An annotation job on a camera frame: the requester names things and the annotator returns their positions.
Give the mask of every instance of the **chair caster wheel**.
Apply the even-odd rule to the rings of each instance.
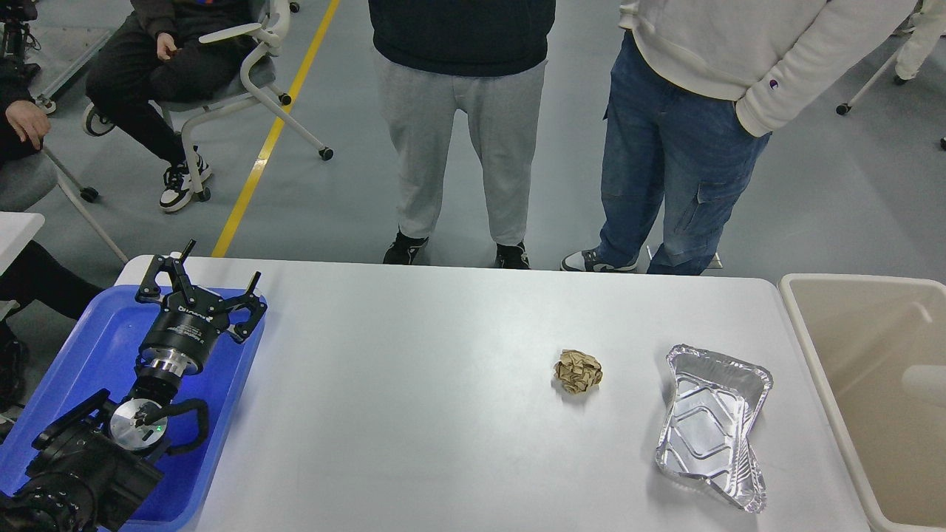
[[[87,186],[79,191],[79,196],[85,200],[87,203],[93,203],[96,198],[98,198],[98,190],[95,190],[91,186]]]

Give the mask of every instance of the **blue tray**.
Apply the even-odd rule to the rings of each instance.
[[[37,452],[30,446],[49,423],[81,401],[106,388],[112,401],[120,401],[134,384],[138,346],[158,313],[158,305],[134,301],[136,286],[112,287],[99,294],[86,309],[49,367],[23,414],[0,445],[0,489],[12,495],[28,479],[26,466]],[[214,290],[223,297],[242,291]],[[231,321],[247,319],[239,310]],[[187,524],[201,506],[223,450],[230,419],[250,373],[264,321],[242,345],[223,335],[199,375],[184,377],[175,400],[207,401],[209,436],[195,451],[164,456],[157,468],[165,476],[148,499],[122,526],[122,532],[172,532]],[[173,418],[167,437],[181,444],[197,434],[195,416]]]

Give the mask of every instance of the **yellow floor line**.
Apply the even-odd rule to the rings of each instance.
[[[332,24],[332,17],[335,16],[335,10],[339,6],[339,1],[340,0],[332,0],[329,4],[328,9],[325,11],[325,16],[322,18],[322,23],[319,24],[319,29],[315,32],[312,43],[308,47],[308,52],[306,52],[302,64],[299,65],[299,70],[296,71],[295,80],[293,80],[289,88],[289,95],[292,96],[292,101],[295,101],[296,97],[299,96],[299,90],[302,88],[302,84],[306,82],[308,70],[315,60],[315,54],[319,52],[319,46],[322,45],[322,39],[328,31],[328,26]],[[292,104],[284,109],[287,113],[290,112],[292,110]],[[211,257],[223,257],[226,255],[227,249],[230,248],[230,243],[233,241],[234,235],[237,233],[237,228],[243,220],[243,214],[246,213],[250,199],[253,197],[254,191],[256,191],[256,185],[259,184],[263,170],[266,169],[266,165],[270,162],[272,147],[275,146],[276,140],[279,139],[279,134],[283,131],[283,124],[284,122],[281,118],[276,118],[272,123],[270,134],[267,135],[266,141],[263,142],[263,148],[259,151],[259,155],[256,156],[253,169],[250,170],[250,176],[246,178],[243,190],[240,191],[239,197],[236,198],[236,204],[233,210],[230,211],[230,217],[223,226],[223,231],[217,239],[217,245],[214,246],[214,251],[210,254]]]

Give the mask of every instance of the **white sweatshirt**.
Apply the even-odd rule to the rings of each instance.
[[[916,0],[636,0],[621,27],[661,77],[736,101],[743,127],[774,131],[886,39]]]

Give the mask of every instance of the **plastic bin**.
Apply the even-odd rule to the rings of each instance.
[[[56,360],[37,387],[32,400],[0,445],[0,489],[12,495],[28,479],[26,466],[37,452],[30,444],[46,426],[101,388],[121,400],[134,384],[134,360],[138,345],[160,311],[157,305],[135,303],[136,286],[115,286],[92,301],[66,340]],[[240,290],[210,289],[223,297]],[[238,310],[234,321],[248,315]],[[241,345],[227,336],[214,346],[206,368],[185,377],[177,400],[201,398],[210,414],[209,436],[193,452],[163,456],[156,467],[165,475],[122,532],[174,532],[195,515],[210,488],[210,481],[223,451],[227,429],[253,364],[265,327],[265,317]],[[175,418],[168,436],[175,443],[190,441],[197,434],[193,415]]]
[[[946,287],[795,274],[779,288],[871,528],[946,532]]]

